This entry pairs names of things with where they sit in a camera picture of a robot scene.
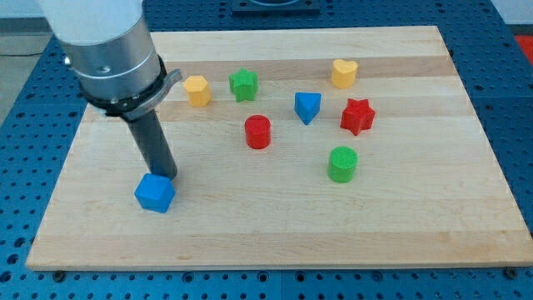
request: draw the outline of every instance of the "yellow heart block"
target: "yellow heart block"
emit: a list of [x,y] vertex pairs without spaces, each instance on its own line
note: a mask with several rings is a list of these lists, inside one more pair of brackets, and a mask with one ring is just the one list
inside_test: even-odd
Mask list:
[[333,61],[331,70],[331,82],[337,88],[349,88],[356,82],[357,68],[359,65],[354,61],[336,59]]
[[187,101],[192,107],[206,106],[211,101],[211,88],[203,76],[190,76],[183,83],[187,93]]

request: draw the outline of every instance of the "blue cube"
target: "blue cube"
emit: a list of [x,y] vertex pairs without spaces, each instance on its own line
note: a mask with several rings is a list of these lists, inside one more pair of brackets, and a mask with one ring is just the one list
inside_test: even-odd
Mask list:
[[166,213],[176,192],[168,177],[144,174],[135,190],[135,197],[144,209]]
[[297,92],[294,95],[294,111],[304,124],[309,125],[320,112],[321,97],[317,92]]

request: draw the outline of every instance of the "wooden table surface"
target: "wooden table surface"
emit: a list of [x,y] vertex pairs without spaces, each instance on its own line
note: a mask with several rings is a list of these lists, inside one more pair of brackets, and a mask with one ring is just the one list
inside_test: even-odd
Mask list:
[[[533,263],[533,241],[436,27],[161,32],[167,68],[201,74],[207,107],[181,83],[157,108],[179,166],[166,214],[140,209],[147,172],[127,129],[83,116],[27,265],[35,270],[443,268]],[[358,81],[329,82],[335,58]],[[227,76],[258,73],[254,102]],[[322,93],[310,126],[295,92]],[[369,98],[372,130],[339,128],[347,98]],[[251,150],[244,121],[271,119]],[[354,179],[332,182],[329,152],[359,154]]]

